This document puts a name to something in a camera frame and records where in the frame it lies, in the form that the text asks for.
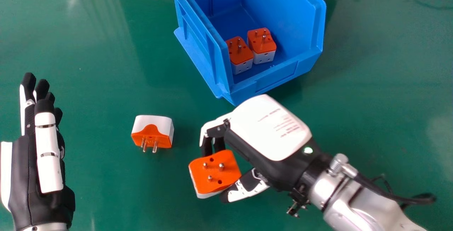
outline blue plastic bin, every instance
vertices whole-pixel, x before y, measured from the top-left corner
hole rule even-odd
[[[322,52],[323,0],[175,0],[175,35],[217,98],[233,105],[307,73]],[[267,27],[273,62],[233,75],[225,40]]]

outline green table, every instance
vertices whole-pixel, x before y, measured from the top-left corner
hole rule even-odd
[[[324,53],[269,94],[368,176],[438,202],[407,214],[453,230],[453,0],[326,0]],[[173,35],[173,0],[0,0],[0,139],[19,136],[18,83],[47,78],[63,109],[72,230],[330,230],[311,207],[285,214],[268,190],[223,205],[196,198],[188,163],[199,129],[231,111],[215,99]],[[139,114],[173,118],[171,150],[143,154]],[[240,160],[243,171],[247,164]],[[0,230],[13,227],[0,210]]]

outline black and white robotic hand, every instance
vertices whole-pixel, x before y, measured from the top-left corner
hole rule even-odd
[[[19,86],[21,137],[1,142],[1,201],[17,231],[66,231],[75,211],[74,192],[66,186],[60,134],[63,112],[42,79],[26,73]]]
[[[212,141],[220,149],[225,145],[218,144],[226,143],[253,166],[229,188],[209,194],[220,193],[223,202],[272,187],[289,192],[293,202],[286,213],[299,217],[298,211],[312,204],[337,231],[426,231],[403,210],[433,203],[434,195],[404,198],[384,191],[351,166],[345,155],[322,152],[308,126],[268,95],[248,99],[206,123],[200,136],[202,155],[212,153]]]

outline metal prong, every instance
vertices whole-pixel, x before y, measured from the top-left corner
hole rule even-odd
[[[147,147],[148,147],[148,144],[145,142],[145,143],[143,144],[143,153],[146,152],[146,148],[147,148]]]
[[[153,153],[156,153],[157,152],[157,144],[159,142],[158,141],[154,141],[154,146],[153,146]]]

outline robotic arm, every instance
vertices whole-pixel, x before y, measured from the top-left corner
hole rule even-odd
[[[65,183],[65,144],[46,80],[26,73],[19,86],[21,137],[0,144],[1,200],[17,231],[66,231],[75,211]]]
[[[289,215],[299,217],[301,208],[313,204],[337,231],[426,231],[409,220],[403,209],[433,203],[434,195],[403,198],[385,192],[351,166],[345,155],[322,152],[308,126],[268,95],[253,97],[206,123],[200,137],[203,156],[212,153],[212,139],[216,151],[226,143],[254,166],[218,192],[222,202],[273,187],[289,192],[293,199]]]

